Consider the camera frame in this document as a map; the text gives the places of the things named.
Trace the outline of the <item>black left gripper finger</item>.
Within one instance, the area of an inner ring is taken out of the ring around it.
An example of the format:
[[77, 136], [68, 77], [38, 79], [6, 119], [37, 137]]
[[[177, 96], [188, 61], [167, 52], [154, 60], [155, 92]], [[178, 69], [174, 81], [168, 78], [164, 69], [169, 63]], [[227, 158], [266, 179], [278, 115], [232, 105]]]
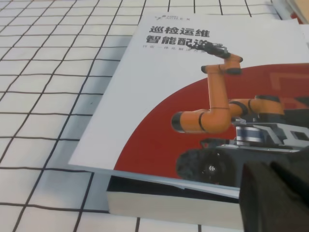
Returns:
[[308, 168], [301, 163], [246, 163], [239, 206], [246, 232], [307, 232]]

